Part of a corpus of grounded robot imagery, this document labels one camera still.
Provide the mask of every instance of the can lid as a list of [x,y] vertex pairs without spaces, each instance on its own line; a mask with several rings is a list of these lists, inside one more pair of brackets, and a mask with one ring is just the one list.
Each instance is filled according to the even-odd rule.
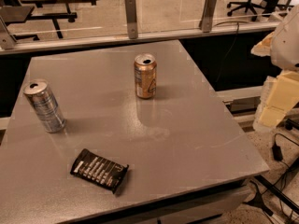
[[47,86],[48,83],[46,80],[35,79],[25,85],[23,93],[28,95],[37,94],[44,91],[47,88]]
[[155,62],[155,57],[149,53],[142,53],[135,57],[138,64],[149,65]]

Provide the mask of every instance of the office chair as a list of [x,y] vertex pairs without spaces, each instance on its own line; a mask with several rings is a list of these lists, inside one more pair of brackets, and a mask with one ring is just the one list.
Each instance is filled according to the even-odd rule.
[[227,16],[228,17],[231,17],[233,15],[233,12],[236,11],[236,10],[239,10],[241,8],[245,8],[245,13],[247,13],[247,11],[250,9],[251,12],[255,15],[251,18],[252,21],[256,21],[256,18],[257,18],[257,12],[256,10],[254,9],[255,7],[256,8],[263,8],[262,6],[260,5],[256,5],[256,4],[253,4],[251,3],[251,0],[248,0],[247,2],[230,2],[227,4],[227,8],[230,8],[232,6],[232,4],[234,5],[239,5],[238,7],[230,10],[228,13],[227,13]]

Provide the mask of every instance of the power adapter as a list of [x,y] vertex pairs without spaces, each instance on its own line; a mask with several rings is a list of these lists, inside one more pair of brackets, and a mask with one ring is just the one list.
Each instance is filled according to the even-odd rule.
[[273,152],[274,160],[276,160],[276,161],[283,160],[281,147],[278,146],[277,143],[274,143],[274,145],[272,146],[272,152]]

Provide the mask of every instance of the floor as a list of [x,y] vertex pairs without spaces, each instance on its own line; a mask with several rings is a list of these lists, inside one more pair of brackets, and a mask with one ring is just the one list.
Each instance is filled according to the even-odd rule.
[[[245,16],[244,12],[238,11],[234,13],[232,18],[228,18],[226,13],[228,9],[226,5],[232,0],[218,0],[215,11],[214,24],[223,21],[250,21],[250,17]],[[136,0],[139,33],[197,29],[203,11],[205,0]],[[299,0],[293,0],[294,4],[299,4]],[[92,7],[90,4],[72,4],[72,11],[78,13],[78,19],[74,23],[67,21],[59,21],[63,29],[64,38],[93,37],[105,35],[126,35],[126,17],[124,0],[100,0],[97,5]],[[43,8],[36,8],[34,14],[65,12],[62,5],[47,5]],[[259,17],[256,22],[263,22]],[[51,21],[28,21],[25,24],[12,24],[9,31],[15,34],[35,33],[41,40],[58,39],[53,30]],[[284,133],[292,140],[299,142],[299,133],[296,131],[288,132],[284,128],[275,131]],[[273,142],[274,132],[272,133],[256,133],[254,131],[246,132],[248,138],[256,146],[263,158],[267,161],[271,171],[265,175],[270,182],[275,182],[286,170],[286,164],[290,165],[297,157],[299,157],[299,149],[281,136],[278,137],[278,143],[284,154],[283,162],[273,160],[271,154],[271,146]],[[0,140],[4,132],[0,131]],[[253,198],[255,189],[252,184],[252,195],[247,199]],[[284,193],[292,200],[299,204],[299,175],[285,188]],[[286,221],[287,217],[283,214],[278,198],[268,192],[263,195],[264,202],[272,209],[278,218]],[[291,211],[283,204],[284,212],[288,216]],[[228,224],[265,224],[278,223],[274,219],[272,222],[266,217],[261,209],[241,204],[233,212],[225,214],[228,218]],[[292,215],[292,222],[281,223],[299,223],[299,216]]]
[[[246,0],[217,0],[213,25],[228,22],[251,22],[251,12],[244,10],[234,12],[232,17],[227,17],[227,4],[230,1]],[[138,32],[140,34],[178,31],[184,29],[198,29],[205,0],[136,0],[138,19]],[[75,22],[59,20],[64,38],[95,37],[95,36],[124,36],[127,34],[124,0],[99,0],[96,6],[90,3],[70,4],[73,12],[77,12]],[[51,12],[66,12],[64,4],[45,5],[35,8],[33,14],[46,14]],[[259,16],[256,22],[265,22]],[[28,21],[24,24],[11,24],[9,31],[21,35],[24,33],[38,34],[41,40],[57,40],[51,21]]]

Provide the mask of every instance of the silver can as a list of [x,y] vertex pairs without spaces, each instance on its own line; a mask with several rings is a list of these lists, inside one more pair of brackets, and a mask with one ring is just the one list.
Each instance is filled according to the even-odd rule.
[[30,81],[23,93],[47,132],[56,133],[65,126],[64,116],[46,80]]
[[143,99],[149,99],[156,94],[157,63],[149,53],[135,57],[135,92]]

